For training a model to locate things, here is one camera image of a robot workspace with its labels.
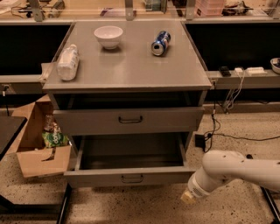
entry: bowl on desk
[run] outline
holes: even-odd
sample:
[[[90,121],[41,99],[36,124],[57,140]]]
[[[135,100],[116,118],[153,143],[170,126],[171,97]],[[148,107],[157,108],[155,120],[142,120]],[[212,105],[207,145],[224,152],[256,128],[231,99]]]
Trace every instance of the bowl on desk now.
[[[275,73],[280,74],[280,58],[271,59],[270,64],[271,64],[272,70]]]
[[[121,42],[123,29],[113,25],[106,25],[97,28],[94,31],[94,35],[105,49],[115,49]]]

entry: gray countertop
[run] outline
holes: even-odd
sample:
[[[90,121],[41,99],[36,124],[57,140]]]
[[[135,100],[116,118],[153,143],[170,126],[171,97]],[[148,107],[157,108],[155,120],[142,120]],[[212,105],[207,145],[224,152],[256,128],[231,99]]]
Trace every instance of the gray countertop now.
[[[115,50],[105,50],[94,30],[122,27]],[[151,53],[151,43],[166,30],[171,42],[165,56]],[[79,21],[65,47],[75,44],[80,54],[76,77],[63,81],[52,70],[43,90],[53,93],[208,90],[211,83],[179,21]]]

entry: drawer handle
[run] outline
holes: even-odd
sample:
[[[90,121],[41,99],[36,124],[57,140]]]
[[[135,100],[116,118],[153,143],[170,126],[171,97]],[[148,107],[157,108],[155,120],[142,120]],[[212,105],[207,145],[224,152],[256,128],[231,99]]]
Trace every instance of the drawer handle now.
[[[122,175],[122,182],[124,184],[139,184],[139,183],[143,182],[143,180],[144,180],[144,176],[142,174],[139,177],[133,177],[133,178],[132,177],[124,177]]]
[[[139,119],[122,119],[119,116],[119,123],[141,123],[143,121],[143,117],[140,115]]]

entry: blue can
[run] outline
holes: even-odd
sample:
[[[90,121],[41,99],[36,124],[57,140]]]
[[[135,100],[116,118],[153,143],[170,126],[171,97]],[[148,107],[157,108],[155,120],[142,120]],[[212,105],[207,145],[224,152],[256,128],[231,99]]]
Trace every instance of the blue can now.
[[[152,53],[156,56],[164,54],[171,39],[172,37],[168,31],[161,31],[157,35],[156,40],[151,44]]]

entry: white robotic arm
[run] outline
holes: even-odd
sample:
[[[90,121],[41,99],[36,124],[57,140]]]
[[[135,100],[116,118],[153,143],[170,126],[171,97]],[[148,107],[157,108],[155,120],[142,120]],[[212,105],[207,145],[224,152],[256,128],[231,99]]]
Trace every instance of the white robotic arm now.
[[[247,159],[236,151],[209,151],[202,166],[190,177],[185,203],[208,196],[233,179],[243,179],[274,192],[280,191],[280,160]]]

